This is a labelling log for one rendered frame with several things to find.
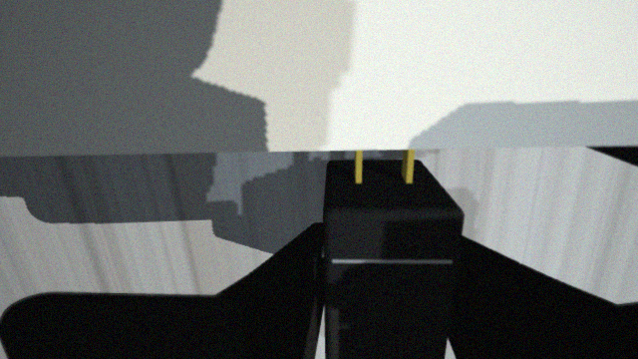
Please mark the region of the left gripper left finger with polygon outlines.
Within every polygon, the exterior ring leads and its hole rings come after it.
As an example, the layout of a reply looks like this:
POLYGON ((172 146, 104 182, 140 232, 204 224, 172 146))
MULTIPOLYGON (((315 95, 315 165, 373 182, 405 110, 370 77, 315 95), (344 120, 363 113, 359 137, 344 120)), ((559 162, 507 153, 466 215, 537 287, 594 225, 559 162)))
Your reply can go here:
POLYGON ((8 359, 315 359, 323 222, 215 295, 45 292, 0 317, 8 359))

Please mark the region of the black plug charger with gold prongs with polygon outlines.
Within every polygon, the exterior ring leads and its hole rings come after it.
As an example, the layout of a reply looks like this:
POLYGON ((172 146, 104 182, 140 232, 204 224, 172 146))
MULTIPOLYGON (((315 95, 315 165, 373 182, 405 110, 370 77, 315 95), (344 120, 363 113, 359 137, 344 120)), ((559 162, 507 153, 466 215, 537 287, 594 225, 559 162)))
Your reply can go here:
POLYGON ((465 214, 415 150, 362 154, 326 169, 325 359, 445 359, 465 214))

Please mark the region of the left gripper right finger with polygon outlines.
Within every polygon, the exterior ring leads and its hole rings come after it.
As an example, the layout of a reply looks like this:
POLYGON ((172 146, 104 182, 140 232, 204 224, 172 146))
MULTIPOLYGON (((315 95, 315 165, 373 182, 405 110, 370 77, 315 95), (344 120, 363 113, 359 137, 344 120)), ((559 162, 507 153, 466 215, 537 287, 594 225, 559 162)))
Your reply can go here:
POLYGON ((638 359, 638 302, 613 303, 462 235, 448 339, 456 359, 638 359))

